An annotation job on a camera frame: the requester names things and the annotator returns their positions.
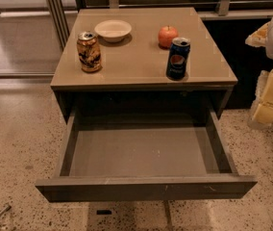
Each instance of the gold can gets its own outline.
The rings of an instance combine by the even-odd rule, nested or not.
[[[92,32],[78,35],[77,49],[84,72],[95,72],[102,68],[98,37]]]

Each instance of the beverage can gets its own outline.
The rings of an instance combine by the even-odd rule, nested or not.
[[[183,79],[186,75],[186,63],[190,52],[188,38],[174,38],[169,49],[166,76],[172,80]]]
[[[84,72],[95,72],[102,68],[98,37],[90,31],[78,35],[77,49]]]

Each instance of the can top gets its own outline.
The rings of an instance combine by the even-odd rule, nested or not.
[[[172,40],[173,44],[179,47],[187,47],[190,45],[190,39],[189,38],[174,38]]]
[[[84,40],[84,41],[94,39],[95,37],[96,37],[96,34],[90,31],[82,32],[81,34],[78,35],[78,39]]]

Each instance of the bowl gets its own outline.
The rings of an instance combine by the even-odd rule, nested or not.
[[[96,34],[106,42],[120,42],[130,34],[131,30],[131,25],[123,20],[106,20],[95,27]]]

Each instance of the black can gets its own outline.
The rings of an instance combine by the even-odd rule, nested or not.
[[[186,75],[186,62],[190,52],[190,40],[174,38],[167,61],[166,76],[173,80],[183,79]]]

